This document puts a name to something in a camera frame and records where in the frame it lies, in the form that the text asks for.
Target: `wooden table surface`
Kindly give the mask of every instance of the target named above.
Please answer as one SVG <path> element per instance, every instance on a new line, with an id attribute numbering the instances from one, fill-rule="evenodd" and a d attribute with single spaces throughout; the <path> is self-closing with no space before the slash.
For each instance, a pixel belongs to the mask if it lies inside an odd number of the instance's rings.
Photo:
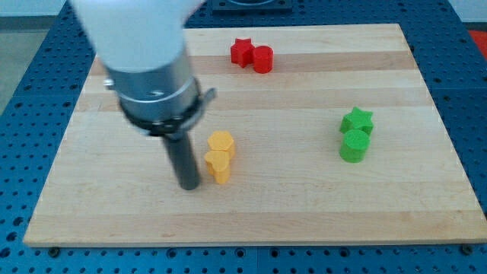
<path id="1" fill-rule="evenodd" d="M 33 247 L 440 244 L 487 241 L 487 222 L 397 24 L 193 29 L 189 53 L 218 97 L 191 132 L 203 182 L 178 187 L 161 140 L 139 135 L 95 61 L 24 241 Z M 274 69 L 230 63 L 235 37 Z M 374 111 L 359 164 L 341 120 Z M 206 139 L 233 135 L 224 186 Z"/>

